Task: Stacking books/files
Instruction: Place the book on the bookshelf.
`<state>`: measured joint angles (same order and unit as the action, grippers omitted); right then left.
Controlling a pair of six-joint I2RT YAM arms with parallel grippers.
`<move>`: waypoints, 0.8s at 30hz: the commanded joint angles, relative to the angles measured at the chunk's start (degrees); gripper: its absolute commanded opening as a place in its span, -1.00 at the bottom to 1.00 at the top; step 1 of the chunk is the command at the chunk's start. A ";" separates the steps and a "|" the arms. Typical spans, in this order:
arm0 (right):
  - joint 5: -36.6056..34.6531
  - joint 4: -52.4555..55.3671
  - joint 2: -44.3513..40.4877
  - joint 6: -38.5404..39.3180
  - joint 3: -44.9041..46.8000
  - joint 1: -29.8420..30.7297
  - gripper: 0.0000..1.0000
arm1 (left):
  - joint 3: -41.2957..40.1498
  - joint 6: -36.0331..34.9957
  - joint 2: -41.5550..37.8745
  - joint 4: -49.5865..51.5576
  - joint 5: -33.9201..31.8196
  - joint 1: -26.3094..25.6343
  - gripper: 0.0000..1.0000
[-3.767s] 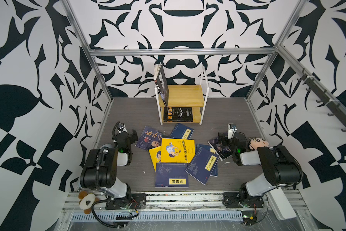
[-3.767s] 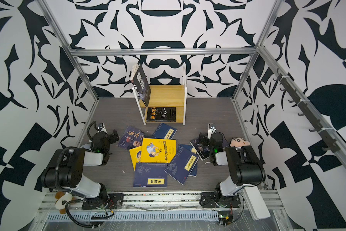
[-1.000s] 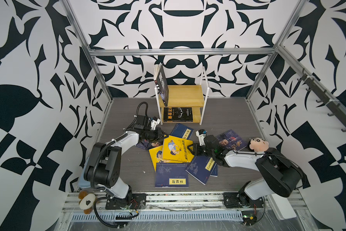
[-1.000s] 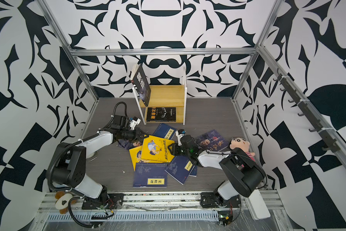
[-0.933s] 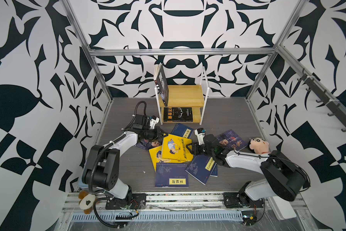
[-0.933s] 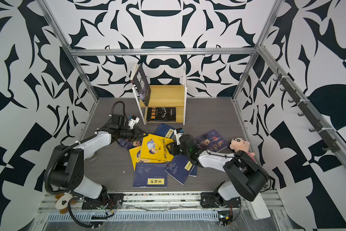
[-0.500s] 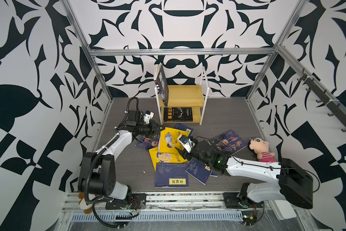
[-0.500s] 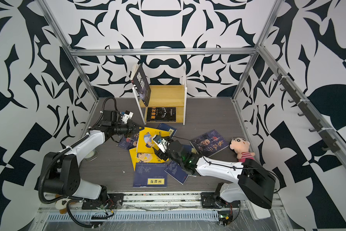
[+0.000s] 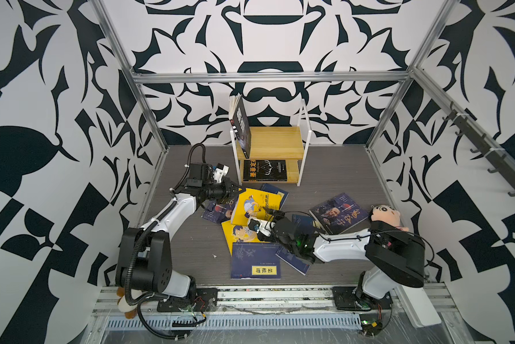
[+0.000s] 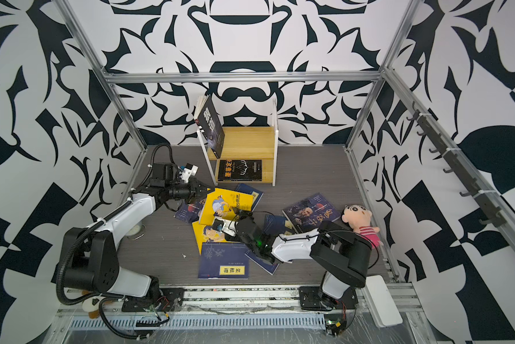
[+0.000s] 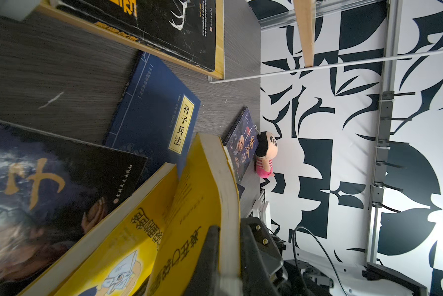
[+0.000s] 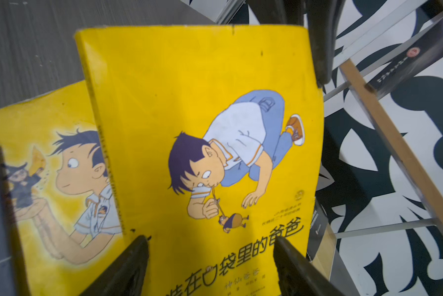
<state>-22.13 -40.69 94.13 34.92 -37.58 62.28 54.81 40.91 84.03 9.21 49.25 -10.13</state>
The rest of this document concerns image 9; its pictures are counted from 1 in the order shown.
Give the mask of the yellow cartoon cover book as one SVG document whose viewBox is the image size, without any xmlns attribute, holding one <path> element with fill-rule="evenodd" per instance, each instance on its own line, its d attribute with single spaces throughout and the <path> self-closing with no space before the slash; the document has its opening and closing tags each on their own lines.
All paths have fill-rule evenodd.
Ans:
<svg viewBox="0 0 515 344">
<path fill-rule="evenodd" d="M 271 215 L 266 209 L 280 209 L 282 195 L 256 189 L 246 189 L 238 196 L 230 223 L 236 226 L 247 226 L 251 217 L 269 220 Z"/>
</svg>

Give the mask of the purple book with old man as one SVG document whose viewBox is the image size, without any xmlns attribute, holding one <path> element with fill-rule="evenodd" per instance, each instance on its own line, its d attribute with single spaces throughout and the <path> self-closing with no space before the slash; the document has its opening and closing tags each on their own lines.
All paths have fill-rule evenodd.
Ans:
<svg viewBox="0 0 515 344">
<path fill-rule="evenodd" d="M 201 217 L 209 222 L 221 224 L 231 219 L 235 207 L 235 200 L 228 201 L 225 204 L 210 202 Z"/>
</svg>

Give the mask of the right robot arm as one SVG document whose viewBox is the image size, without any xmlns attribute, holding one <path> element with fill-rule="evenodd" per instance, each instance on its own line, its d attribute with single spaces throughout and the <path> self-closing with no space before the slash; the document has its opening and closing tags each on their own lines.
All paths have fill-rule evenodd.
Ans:
<svg viewBox="0 0 515 344">
<path fill-rule="evenodd" d="M 338 260 L 368 260 L 374 268 L 359 280 L 356 297 L 380 300 L 396 286 L 422 288 L 426 266 L 424 240 L 402 226 L 400 212 L 388 205 L 375 206 L 370 226 L 348 234 L 322 234 L 302 229 L 269 209 L 270 220 L 251 217 L 248 227 L 259 240 L 287 249 L 303 262 L 313 265 Z"/>
</svg>

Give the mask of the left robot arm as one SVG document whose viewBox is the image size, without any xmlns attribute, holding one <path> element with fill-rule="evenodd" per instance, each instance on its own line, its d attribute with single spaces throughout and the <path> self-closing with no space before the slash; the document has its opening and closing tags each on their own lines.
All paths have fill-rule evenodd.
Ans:
<svg viewBox="0 0 515 344">
<path fill-rule="evenodd" d="M 228 176 L 229 167 L 190 163 L 186 176 L 170 190 L 171 201 L 147 223 L 127 229 L 121 239 L 115 283 L 130 306 L 151 297 L 186 298 L 193 282 L 174 271 L 171 240 L 184 222 L 206 201 L 223 204 L 245 188 Z"/>
</svg>

